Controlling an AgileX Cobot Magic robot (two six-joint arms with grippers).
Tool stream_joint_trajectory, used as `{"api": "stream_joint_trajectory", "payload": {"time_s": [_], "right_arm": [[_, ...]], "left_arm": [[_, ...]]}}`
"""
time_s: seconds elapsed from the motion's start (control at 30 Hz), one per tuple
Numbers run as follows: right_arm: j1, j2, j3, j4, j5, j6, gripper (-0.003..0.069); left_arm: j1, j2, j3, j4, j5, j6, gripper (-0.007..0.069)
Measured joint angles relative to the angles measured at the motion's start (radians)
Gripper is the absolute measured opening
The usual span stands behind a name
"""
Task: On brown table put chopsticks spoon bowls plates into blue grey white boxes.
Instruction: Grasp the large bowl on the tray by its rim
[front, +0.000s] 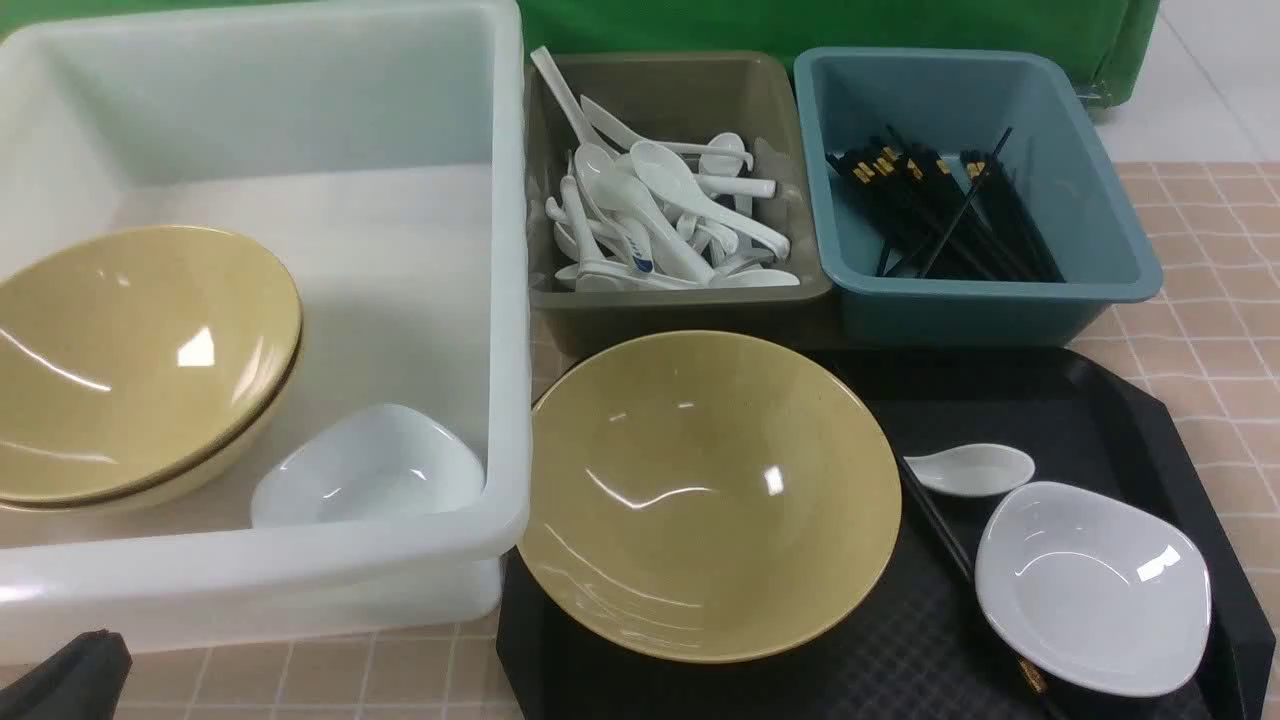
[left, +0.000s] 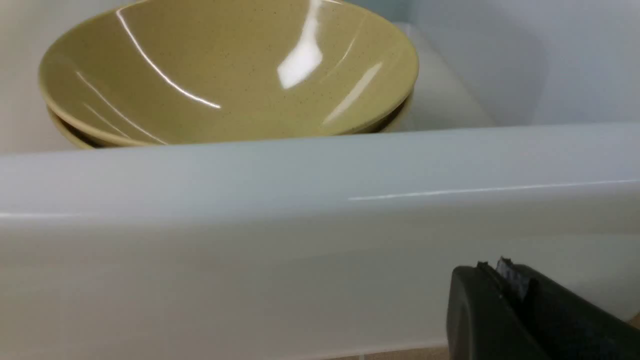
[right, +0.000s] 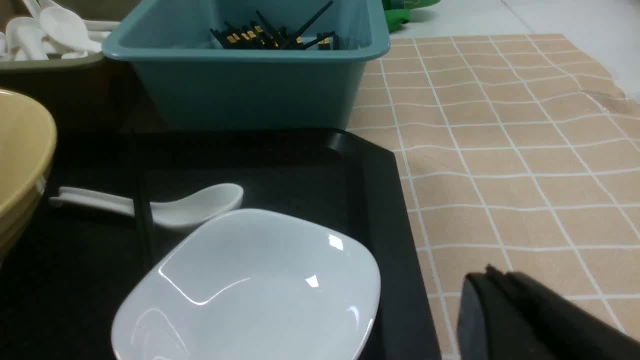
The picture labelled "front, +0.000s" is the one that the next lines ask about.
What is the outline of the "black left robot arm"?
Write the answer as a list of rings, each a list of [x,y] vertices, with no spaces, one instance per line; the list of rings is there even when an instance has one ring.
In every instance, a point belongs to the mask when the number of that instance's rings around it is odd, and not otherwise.
[[[3,719],[113,719],[132,667],[122,634],[86,632],[3,688]]]

